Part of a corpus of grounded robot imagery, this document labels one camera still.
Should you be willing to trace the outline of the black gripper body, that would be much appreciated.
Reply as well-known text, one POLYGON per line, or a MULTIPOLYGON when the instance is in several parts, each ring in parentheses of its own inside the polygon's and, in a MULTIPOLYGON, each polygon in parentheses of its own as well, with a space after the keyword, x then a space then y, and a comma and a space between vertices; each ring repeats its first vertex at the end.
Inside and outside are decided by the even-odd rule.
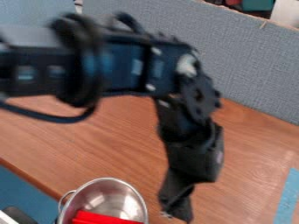
POLYGON ((164 140, 169 169, 159 191, 168 213, 172 197, 186 187, 218 180, 225 162, 224 128, 212 122, 182 141, 164 140))

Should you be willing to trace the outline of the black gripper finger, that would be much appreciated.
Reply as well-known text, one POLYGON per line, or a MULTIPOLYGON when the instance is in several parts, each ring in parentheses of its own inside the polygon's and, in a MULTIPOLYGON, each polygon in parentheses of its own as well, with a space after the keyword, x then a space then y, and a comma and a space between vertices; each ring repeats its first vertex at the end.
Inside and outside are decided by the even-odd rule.
POLYGON ((193 201, 192 194, 194 187, 189 186, 184 188, 170 199, 168 205, 168 213, 177 219, 182 220, 185 223, 192 223, 193 214, 193 201))

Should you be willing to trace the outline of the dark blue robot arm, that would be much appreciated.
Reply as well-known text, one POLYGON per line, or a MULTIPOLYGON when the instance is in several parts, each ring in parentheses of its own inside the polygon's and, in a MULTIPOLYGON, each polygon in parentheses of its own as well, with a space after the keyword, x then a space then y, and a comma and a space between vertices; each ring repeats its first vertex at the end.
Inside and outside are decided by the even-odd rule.
POLYGON ((78 13, 46 27, 0 24, 0 109, 50 123, 78 123, 107 97, 154 100, 169 168, 164 213, 193 221, 192 195, 213 183, 225 160, 224 128, 212 115, 221 92, 196 48, 151 34, 125 12, 106 24, 78 13))

